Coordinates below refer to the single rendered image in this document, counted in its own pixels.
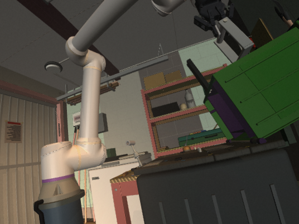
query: ceiling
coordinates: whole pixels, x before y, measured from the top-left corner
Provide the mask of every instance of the ceiling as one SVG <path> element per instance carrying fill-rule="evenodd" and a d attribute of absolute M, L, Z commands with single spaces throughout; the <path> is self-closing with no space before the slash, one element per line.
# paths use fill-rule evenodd
<path fill-rule="evenodd" d="M 102 0 L 1 1 L 0 66 L 25 75 L 59 90 L 76 85 L 44 69 L 48 61 L 67 58 L 65 42 L 74 36 Z M 119 70 L 157 57 L 159 44 L 164 53 L 213 38 L 194 25 L 198 12 L 190 1 L 167 16 L 161 17 L 150 0 L 139 0 L 113 24 L 90 48 L 108 61 L 106 71 Z M 82 67 L 70 60 L 62 63 L 62 77 L 82 85 Z"/>

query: gray bottle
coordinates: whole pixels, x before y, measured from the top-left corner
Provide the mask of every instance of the gray bottle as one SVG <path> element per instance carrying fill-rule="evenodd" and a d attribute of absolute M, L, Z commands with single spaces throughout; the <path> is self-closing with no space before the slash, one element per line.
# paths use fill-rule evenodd
<path fill-rule="evenodd" d="M 186 90 L 185 100 L 186 100 L 188 108 L 193 108 L 194 106 L 196 106 L 193 96 L 191 93 L 188 92 L 188 90 Z"/>

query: ceiling beam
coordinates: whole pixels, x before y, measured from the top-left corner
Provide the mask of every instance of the ceiling beam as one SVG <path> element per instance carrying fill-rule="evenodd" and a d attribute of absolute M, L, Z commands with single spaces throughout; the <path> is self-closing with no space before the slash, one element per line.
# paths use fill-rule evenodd
<path fill-rule="evenodd" d="M 56 33 L 58 33 L 65 41 L 71 36 L 75 36 L 78 33 L 76 27 L 64 17 L 51 3 L 46 4 L 42 0 L 17 0 L 35 16 L 37 16 L 42 22 L 51 27 Z M 103 55 L 94 45 L 89 47 L 91 51 Z M 106 68 L 105 72 L 108 75 L 114 75 L 119 73 L 119 70 L 105 57 Z"/>

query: warning sign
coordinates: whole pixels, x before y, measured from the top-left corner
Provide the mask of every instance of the warning sign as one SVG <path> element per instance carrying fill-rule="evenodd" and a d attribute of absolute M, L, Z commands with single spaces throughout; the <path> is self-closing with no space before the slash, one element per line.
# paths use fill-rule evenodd
<path fill-rule="evenodd" d="M 4 143 L 22 143 L 22 124 L 7 121 L 5 123 Z"/>

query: corrugated metal door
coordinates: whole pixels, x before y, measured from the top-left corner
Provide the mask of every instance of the corrugated metal door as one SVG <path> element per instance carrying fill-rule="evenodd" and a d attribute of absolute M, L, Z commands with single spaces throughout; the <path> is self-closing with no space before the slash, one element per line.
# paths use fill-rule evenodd
<path fill-rule="evenodd" d="M 22 123 L 22 143 L 5 143 L 6 121 Z M 0 223 L 38 224 L 41 148 L 56 142 L 55 105 L 0 94 Z"/>

